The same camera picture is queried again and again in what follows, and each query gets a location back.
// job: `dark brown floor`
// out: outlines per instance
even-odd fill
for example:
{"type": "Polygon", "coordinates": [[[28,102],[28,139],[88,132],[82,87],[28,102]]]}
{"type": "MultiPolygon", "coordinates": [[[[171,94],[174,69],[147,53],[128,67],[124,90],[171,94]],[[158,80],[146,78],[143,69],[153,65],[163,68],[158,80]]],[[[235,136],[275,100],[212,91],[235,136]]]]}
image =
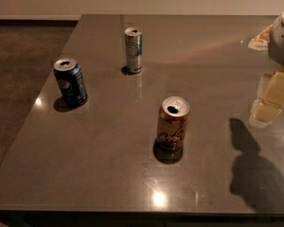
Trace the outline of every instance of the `dark brown floor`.
{"type": "Polygon", "coordinates": [[[74,27],[74,23],[1,23],[0,165],[74,27]]]}

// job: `can top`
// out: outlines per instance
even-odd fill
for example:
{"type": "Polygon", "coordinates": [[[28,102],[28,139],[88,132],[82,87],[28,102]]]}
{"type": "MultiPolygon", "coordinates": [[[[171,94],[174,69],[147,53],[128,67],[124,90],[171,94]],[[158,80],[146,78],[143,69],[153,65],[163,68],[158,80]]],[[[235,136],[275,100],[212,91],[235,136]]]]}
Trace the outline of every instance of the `can top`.
{"type": "Polygon", "coordinates": [[[65,71],[72,70],[76,65],[77,65],[77,61],[75,59],[72,59],[72,58],[61,58],[61,59],[58,59],[55,62],[54,68],[57,71],[65,72],[65,71]]]}
{"type": "Polygon", "coordinates": [[[162,103],[162,108],[166,114],[172,117],[181,117],[189,113],[189,103],[179,96],[166,98],[162,103]]]}
{"type": "Polygon", "coordinates": [[[128,27],[125,29],[125,34],[128,36],[140,36],[142,29],[139,27],[128,27]]]}

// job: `dark blue can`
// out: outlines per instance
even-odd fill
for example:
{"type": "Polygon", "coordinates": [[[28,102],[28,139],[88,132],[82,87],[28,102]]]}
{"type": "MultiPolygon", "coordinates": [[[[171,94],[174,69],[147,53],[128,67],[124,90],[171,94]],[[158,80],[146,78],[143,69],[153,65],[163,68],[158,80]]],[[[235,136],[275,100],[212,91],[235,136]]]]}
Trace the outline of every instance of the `dark blue can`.
{"type": "Polygon", "coordinates": [[[87,100],[80,66],[72,58],[59,59],[54,64],[54,75],[67,105],[77,107],[87,100]]]}

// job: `can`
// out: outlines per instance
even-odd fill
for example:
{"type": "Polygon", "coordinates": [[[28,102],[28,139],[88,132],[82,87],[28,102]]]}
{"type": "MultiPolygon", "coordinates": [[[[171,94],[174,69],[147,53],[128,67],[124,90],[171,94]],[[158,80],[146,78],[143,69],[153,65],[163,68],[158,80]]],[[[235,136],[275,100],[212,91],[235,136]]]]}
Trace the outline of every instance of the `can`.
{"type": "Polygon", "coordinates": [[[142,30],[139,27],[125,29],[125,47],[127,71],[139,73],[142,71],[142,30]]]}
{"type": "Polygon", "coordinates": [[[76,107],[86,102],[86,88],[76,60],[72,58],[57,60],[54,64],[54,75],[67,105],[76,107]]]}
{"type": "Polygon", "coordinates": [[[183,148],[186,127],[189,120],[189,104],[179,96],[166,98],[158,115],[156,142],[168,151],[183,148]]]}

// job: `brown can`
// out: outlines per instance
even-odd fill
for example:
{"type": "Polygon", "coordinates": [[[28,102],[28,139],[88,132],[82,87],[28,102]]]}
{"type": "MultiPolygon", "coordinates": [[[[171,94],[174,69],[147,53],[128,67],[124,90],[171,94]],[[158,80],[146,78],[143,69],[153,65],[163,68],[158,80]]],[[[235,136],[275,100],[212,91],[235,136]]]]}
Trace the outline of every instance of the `brown can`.
{"type": "Polygon", "coordinates": [[[156,141],[168,151],[177,151],[183,147],[186,127],[189,120],[189,104],[179,96],[166,98],[158,116],[156,141]]]}

